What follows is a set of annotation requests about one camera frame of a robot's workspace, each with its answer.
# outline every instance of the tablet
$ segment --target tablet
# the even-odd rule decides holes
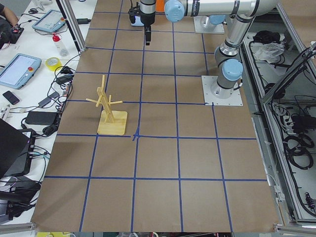
[[[0,72],[0,84],[19,89],[40,67],[41,59],[18,53]]]
[[[32,28],[47,33],[53,33],[62,28],[65,23],[66,21],[61,12],[52,9],[33,24]]]

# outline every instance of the orange object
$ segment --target orange object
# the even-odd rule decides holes
[[[164,0],[156,1],[156,12],[164,12]]]

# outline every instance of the black shirt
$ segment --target black shirt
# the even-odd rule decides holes
[[[4,6],[0,3],[0,13],[3,12]]]

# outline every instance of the blue joint cap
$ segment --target blue joint cap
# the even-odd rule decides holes
[[[219,25],[225,21],[225,15],[211,15],[209,20],[213,25]]]
[[[237,59],[229,59],[223,65],[223,75],[227,80],[236,81],[241,77],[242,64]]]
[[[184,6],[178,0],[169,0],[164,5],[164,13],[171,22],[182,20],[184,12]]]

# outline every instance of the yellow tape roll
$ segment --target yellow tape roll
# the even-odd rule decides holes
[[[50,69],[51,71],[55,71],[57,68],[58,70],[61,69],[62,64],[59,60],[59,58],[53,57],[46,60],[45,65]]]

